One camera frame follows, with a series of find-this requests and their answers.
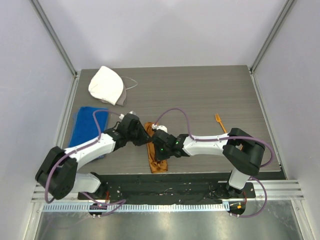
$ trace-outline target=metal beam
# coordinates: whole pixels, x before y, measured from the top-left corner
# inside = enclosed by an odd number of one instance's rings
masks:
[[[259,63],[261,62],[262,58],[264,57],[266,51],[268,50],[270,44],[274,40],[276,34],[278,33],[278,31],[279,31],[280,27],[282,26],[282,24],[284,23],[285,19],[287,18],[288,14],[289,14],[290,10],[292,9],[292,7],[294,6],[295,2],[296,2],[296,0],[287,0],[286,3],[284,4],[278,18],[276,19],[274,25],[272,26],[272,29],[271,29],[268,37],[264,41],[262,48],[260,49],[257,57],[255,58],[252,67],[250,68],[252,73],[254,73],[256,71]]]
[[[45,11],[43,10],[43,8],[41,7],[40,3],[38,0],[29,0],[31,5],[33,6],[35,12],[37,13],[37,15],[39,16],[41,22],[43,23],[47,33],[49,34],[49,36],[51,37],[54,45],[56,46],[56,48],[58,49],[59,53],[61,54],[65,64],[67,65],[67,67],[69,68],[70,72],[72,73],[73,77],[75,78],[77,76],[77,71],[74,68],[72,62],[70,61],[64,47],[62,46],[54,28],[52,27]]]

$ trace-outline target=orange fork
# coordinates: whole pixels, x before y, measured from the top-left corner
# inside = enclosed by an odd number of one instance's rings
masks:
[[[222,127],[224,133],[226,134],[227,133],[227,130],[225,129],[225,126],[223,125],[221,119],[220,119],[220,116],[219,114],[215,114],[215,120],[220,124],[220,126]]]

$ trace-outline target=white wall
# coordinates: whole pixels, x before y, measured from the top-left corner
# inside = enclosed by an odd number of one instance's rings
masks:
[[[286,173],[299,180],[320,239],[319,13],[319,0],[296,1],[256,77]]]
[[[251,66],[286,0],[40,0],[77,70]]]
[[[0,1],[0,235],[20,240],[72,75],[27,0]]]

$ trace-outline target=blue towel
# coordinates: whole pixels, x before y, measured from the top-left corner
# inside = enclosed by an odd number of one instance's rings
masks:
[[[98,129],[93,117],[93,112],[99,109],[106,110],[107,108],[82,106],[80,107],[77,114],[73,116],[73,131],[68,145],[69,148],[77,146],[79,144],[83,144],[86,141],[94,139],[98,136]],[[109,113],[106,111],[97,112],[95,114],[101,132],[103,132],[105,128],[107,128],[108,115]]]

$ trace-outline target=orange cloth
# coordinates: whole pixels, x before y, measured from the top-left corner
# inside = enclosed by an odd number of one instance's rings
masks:
[[[144,129],[150,135],[150,137],[152,137],[152,135],[155,133],[152,130],[152,124],[154,124],[154,123],[153,122],[146,122],[144,124]],[[155,151],[154,144],[152,142],[149,142],[146,144],[146,147],[148,149],[148,159],[149,159],[151,173],[157,174],[157,173],[164,173],[164,172],[168,171],[167,160],[161,160],[161,161],[156,160],[156,151]]]

